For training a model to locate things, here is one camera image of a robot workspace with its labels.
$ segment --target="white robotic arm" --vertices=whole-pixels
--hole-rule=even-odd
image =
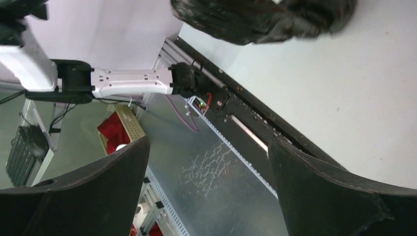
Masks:
[[[33,100],[88,103],[95,98],[143,92],[191,97],[206,95],[211,85],[197,68],[185,63],[159,70],[112,71],[91,68],[82,61],[49,59],[25,19],[14,23],[21,28],[0,21],[0,27],[11,32],[9,41],[0,35],[0,62],[20,80],[26,97]],[[61,88],[58,78],[62,79]]]

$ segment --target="gray floor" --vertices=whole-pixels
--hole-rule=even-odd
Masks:
[[[0,94],[0,98],[6,96],[8,94]],[[5,165],[23,103],[24,98],[21,96],[0,105],[0,189],[13,187],[5,171]],[[52,103],[37,102],[36,107],[48,126],[52,121]],[[65,116],[59,148],[44,179],[62,175],[105,155],[98,138],[97,126],[108,116],[106,108],[107,105],[96,102],[78,105]]]

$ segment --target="white desk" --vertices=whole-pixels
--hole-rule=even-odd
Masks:
[[[342,35],[239,47],[180,37],[349,171],[417,188],[417,1],[358,0]]]

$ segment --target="white wall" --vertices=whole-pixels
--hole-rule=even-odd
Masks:
[[[49,0],[50,20],[29,18],[47,55],[108,69],[151,69],[182,22],[169,0]],[[13,75],[0,65],[0,78]]]
[[[224,71],[349,171],[417,188],[415,9],[358,0],[343,34],[245,46]],[[204,46],[215,39],[188,26],[180,36],[221,67],[228,50]]]

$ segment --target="computer mouse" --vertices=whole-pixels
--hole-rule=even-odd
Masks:
[[[26,136],[26,145],[29,152],[37,159],[43,160],[49,150],[49,145],[42,129],[37,125],[29,125]]]

